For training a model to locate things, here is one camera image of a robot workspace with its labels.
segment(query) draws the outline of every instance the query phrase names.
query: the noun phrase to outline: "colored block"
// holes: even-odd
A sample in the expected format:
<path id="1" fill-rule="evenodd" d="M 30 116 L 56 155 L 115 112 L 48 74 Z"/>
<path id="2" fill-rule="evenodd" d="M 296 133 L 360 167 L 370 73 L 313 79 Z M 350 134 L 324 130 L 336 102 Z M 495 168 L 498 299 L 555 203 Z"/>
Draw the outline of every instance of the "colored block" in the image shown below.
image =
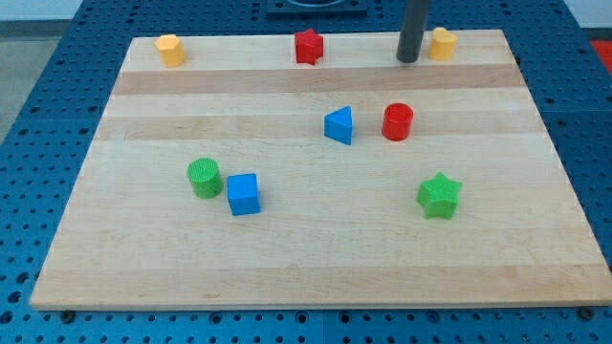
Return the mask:
<path id="1" fill-rule="evenodd" d="M 313 29 L 297 32 L 295 37 L 295 60 L 297 63 L 310 63 L 313 66 L 323 57 L 323 36 Z"/>
<path id="2" fill-rule="evenodd" d="M 350 145 L 353 138 L 351 107 L 345 106 L 325 116 L 323 133 L 327 138 Z"/>
<path id="3" fill-rule="evenodd" d="M 233 216 L 261 211 L 257 176 L 254 173 L 228 177 L 228 203 Z"/>
<path id="4" fill-rule="evenodd" d="M 421 183 L 417 202 L 425 209 L 426 219 L 441 217 L 451 219 L 459 204 L 461 183 L 452 181 L 442 172 Z"/>
<path id="5" fill-rule="evenodd" d="M 164 34 L 155 41 L 155 47 L 160 53 L 165 67 L 178 67 L 185 62 L 183 43 L 176 34 Z"/>
<path id="6" fill-rule="evenodd" d="M 213 198 L 223 190 L 219 166 L 213 159 L 201 158 L 192 162 L 187 168 L 187 177 L 193 192 L 200 198 Z"/>
<path id="7" fill-rule="evenodd" d="M 448 32 L 445 28 L 435 28 L 431 33 L 429 58 L 439 61 L 450 60 L 456 45 L 456 34 Z"/>
<path id="8" fill-rule="evenodd" d="M 384 109 L 381 133 L 388 140 L 405 140 L 410 135 L 414 112 L 403 103 L 394 103 Z"/>

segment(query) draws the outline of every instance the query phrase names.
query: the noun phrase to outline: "red cylinder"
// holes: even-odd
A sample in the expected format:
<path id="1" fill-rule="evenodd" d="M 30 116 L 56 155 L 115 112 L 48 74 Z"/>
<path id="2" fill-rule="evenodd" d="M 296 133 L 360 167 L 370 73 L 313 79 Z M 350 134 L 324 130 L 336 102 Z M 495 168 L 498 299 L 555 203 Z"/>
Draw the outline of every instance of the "red cylinder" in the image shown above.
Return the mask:
<path id="1" fill-rule="evenodd" d="M 410 135 L 414 112 L 406 104 L 394 103 L 384 110 L 382 135 L 389 140 L 405 140 Z"/>

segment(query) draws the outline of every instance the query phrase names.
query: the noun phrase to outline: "red star block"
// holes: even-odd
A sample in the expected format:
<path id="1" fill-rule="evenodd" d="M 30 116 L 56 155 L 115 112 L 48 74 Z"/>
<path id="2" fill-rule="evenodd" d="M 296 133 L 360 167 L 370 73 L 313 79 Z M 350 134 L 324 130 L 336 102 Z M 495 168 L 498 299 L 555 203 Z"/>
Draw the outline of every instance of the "red star block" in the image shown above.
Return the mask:
<path id="1" fill-rule="evenodd" d="M 295 33 L 295 57 L 297 63 L 310 63 L 314 66 L 317 59 L 323 57 L 323 36 L 313 29 Z"/>

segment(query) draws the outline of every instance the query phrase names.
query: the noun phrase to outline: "gray floor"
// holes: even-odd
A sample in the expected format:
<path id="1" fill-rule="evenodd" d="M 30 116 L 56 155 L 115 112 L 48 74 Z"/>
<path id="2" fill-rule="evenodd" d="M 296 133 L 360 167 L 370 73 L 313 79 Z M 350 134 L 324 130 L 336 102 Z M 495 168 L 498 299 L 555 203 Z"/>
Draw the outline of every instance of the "gray floor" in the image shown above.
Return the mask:
<path id="1" fill-rule="evenodd" d="M 0 40 L 0 142 L 11 129 L 59 39 Z"/>

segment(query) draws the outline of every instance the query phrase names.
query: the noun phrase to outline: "green cylinder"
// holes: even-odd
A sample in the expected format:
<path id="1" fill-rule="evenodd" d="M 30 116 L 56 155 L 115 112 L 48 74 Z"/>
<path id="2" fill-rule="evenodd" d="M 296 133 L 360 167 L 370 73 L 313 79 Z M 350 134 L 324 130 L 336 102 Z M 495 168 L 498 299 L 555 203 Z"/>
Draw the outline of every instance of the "green cylinder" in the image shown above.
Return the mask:
<path id="1" fill-rule="evenodd" d="M 187 177 L 193 192 L 200 198 L 213 198 L 223 190 L 219 166 L 213 159 L 201 158 L 192 162 L 187 168 Z"/>

